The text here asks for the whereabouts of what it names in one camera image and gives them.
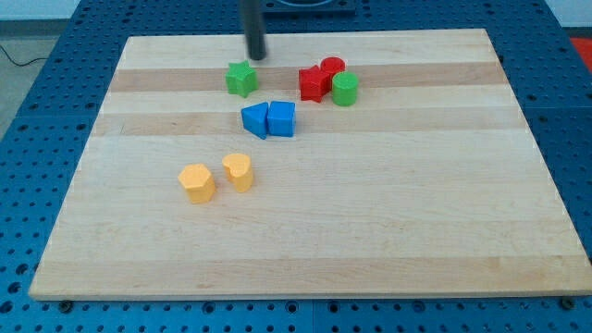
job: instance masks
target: colored blocks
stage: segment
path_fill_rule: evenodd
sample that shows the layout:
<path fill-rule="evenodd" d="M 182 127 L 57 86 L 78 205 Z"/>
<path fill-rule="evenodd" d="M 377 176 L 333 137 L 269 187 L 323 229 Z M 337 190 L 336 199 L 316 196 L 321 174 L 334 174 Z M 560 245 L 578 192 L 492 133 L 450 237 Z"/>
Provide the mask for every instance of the colored blocks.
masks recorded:
<path fill-rule="evenodd" d="M 248 61 L 241 63 L 230 63 L 226 73 L 226 84 L 228 93 L 238 94 L 247 97 L 249 93 L 259 88 L 257 72 L 249 66 Z"/>
<path fill-rule="evenodd" d="M 345 70 L 345 61 L 336 56 L 330 56 L 321 61 L 321 70 L 328 73 L 331 80 L 335 74 Z"/>
<path fill-rule="evenodd" d="M 214 177 L 203 164 L 185 166 L 178 179 L 192 204 L 207 203 L 216 192 Z"/>
<path fill-rule="evenodd" d="M 358 77 L 343 71 L 333 77 L 333 103 L 339 106 L 353 105 L 358 98 Z"/>
<path fill-rule="evenodd" d="M 242 126 L 258 136 L 265 139 L 267 136 L 267 102 L 243 108 L 240 111 Z"/>
<path fill-rule="evenodd" d="M 292 102 L 271 102 L 267 113 L 267 130 L 270 135 L 294 136 L 296 104 Z"/>
<path fill-rule="evenodd" d="M 298 71 L 300 98 L 303 101 L 321 103 L 323 96 L 331 90 L 331 75 L 314 65 Z"/>
<path fill-rule="evenodd" d="M 243 193 L 253 185 L 251 157 L 246 154 L 228 154 L 222 159 L 226 178 L 237 192 Z"/>

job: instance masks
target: wooden surface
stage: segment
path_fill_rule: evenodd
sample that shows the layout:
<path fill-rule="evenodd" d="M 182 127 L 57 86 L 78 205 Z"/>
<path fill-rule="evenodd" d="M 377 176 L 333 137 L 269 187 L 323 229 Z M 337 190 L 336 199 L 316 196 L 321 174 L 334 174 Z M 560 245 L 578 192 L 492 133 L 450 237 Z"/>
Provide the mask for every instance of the wooden surface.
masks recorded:
<path fill-rule="evenodd" d="M 590 293 L 592 268 L 486 33 L 269 35 L 260 90 L 228 95 L 242 36 L 128 40 L 31 286 L 40 300 Z M 341 56 L 356 105 L 300 102 Z M 294 138 L 240 109 L 297 103 Z M 251 156 L 236 193 L 222 158 Z M 177 175 L 213 172 L 189 204 Z"/>

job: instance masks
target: blue cube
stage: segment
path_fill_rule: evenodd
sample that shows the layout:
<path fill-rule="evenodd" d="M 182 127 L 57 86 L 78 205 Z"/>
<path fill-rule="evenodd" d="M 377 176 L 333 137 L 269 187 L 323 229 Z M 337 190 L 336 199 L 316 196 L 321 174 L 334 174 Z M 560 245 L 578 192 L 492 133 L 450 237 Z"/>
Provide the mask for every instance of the blue cube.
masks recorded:
<path fill-rule="evenodd" d="M 267 131 L 269 135 L 283 137 L 294 136 L 296 126 L 296 104 L 293 102 L 273 101 L 267 112 Z"/>
<path fill-rule="evenodd" d="M 240 111 L 242 126 L 261 139 L 267 137 L 267 102 L 251 105 Z"/>

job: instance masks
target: green block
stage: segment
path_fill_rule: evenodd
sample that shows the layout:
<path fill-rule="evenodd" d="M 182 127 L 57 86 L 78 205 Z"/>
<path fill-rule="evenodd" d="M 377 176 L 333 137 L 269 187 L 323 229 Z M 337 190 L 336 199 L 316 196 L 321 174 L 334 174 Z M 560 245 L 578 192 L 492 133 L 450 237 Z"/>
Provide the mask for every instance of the green block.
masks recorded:
<path fill-rule="evenodd" d="M 257 72 L 249 66 L 248 61 L 230 63 L 226 73 L 226 85 L 228 93 L 247 97 L 249 93 L 259 88 Z"/>
<path fill-rule="evenodd" d="M 339 106 L 353 105 L 358 98 L 358 77 L 342 71 L 333 77 L 333 103 Z"/>

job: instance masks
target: yellow pentagonal prism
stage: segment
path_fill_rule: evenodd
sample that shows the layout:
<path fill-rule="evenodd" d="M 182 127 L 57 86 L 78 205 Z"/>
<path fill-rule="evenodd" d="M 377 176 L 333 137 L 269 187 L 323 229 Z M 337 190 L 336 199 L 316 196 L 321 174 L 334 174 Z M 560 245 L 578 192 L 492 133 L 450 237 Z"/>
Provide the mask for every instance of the yellow pentagonal prism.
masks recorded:
<path fill-rule="evenodd" d="M 203 164 L 185 166 L 179 174 L 179 182 L 192 204 L 207 203 L 216 192 L 214 177 Z"/>
<path fill-rule="evenodd" d="M 246 154 L 228 154 L 222 159 L 228 181 L 238 192 L 245 192 L 253 185 L 251 157 Z"/>

